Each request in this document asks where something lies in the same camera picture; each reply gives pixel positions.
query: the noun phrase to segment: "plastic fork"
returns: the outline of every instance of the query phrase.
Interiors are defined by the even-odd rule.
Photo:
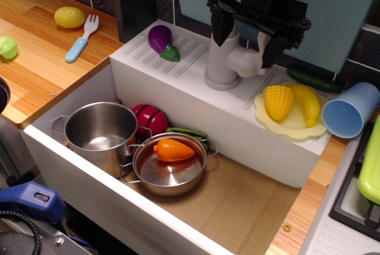
[[[90,34],[94,33],[99,26],[99,16],[88,15],[87,20],[84,24],[84,34],[82,37],[77,39],[77,41],[74,43],[72,48],[69,50],[69,52],[66,55],[66,62],[72,63],[77,60],[78,56],[81,54],[82,50],[85,48],[85,46],[88,43],[88,37],[90,37]]]

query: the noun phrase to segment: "toy corn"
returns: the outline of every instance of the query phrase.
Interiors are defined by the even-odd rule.
[[[294,91],[282,85],[273,85],[265,90],[265,106],[268,114],[274,120],[285,119],[295,102]]]

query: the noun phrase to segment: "toy stove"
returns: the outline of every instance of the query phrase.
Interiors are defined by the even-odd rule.
[[[300,254],[380,254],[380,206],[357,187],[372,129],[349,142]]]

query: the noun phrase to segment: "wooden countertop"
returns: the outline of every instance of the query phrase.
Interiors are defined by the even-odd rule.
[[[55,11],[68,5],[100,17],[99,29],[74,63],[66,63],[65,55],[84,30],[64,29],[54,21]],[[115,17],[73,0],[0,0],[0,36],[4,35],[16,39],[19,54],[14,60],[0,57],[0,76],[11,89],[2,117],[20,129],[106,66],[107,57],[122,46]],[[298,254],[347,143],[331,138],[267,254]]]
[[[65,29],[54,20],[64,6],[99,15],[99,28],[74,63],[65,56],[83,35],[83,27]],[[116,18],[74,0],[0,0],[0,36],[16,39],[18,55],[0,56],[0,77],[9,85],[11,99],[2,116],[23,129],[62,100],[107,62],[120,48]]]

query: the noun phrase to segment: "green plastic container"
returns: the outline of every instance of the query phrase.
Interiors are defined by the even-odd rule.
[[[308,3],[312,27],[299,49],[286,54],[339,73],[377,0],[299,0]],[[180,0],[183,15],[211,24],[207,0]],[[257,31],[239,23],[242,37],[256,41]]]
[[[360,192],[367,199],[380,205],[380,117],[376,119],[364,156],[357,182]]]

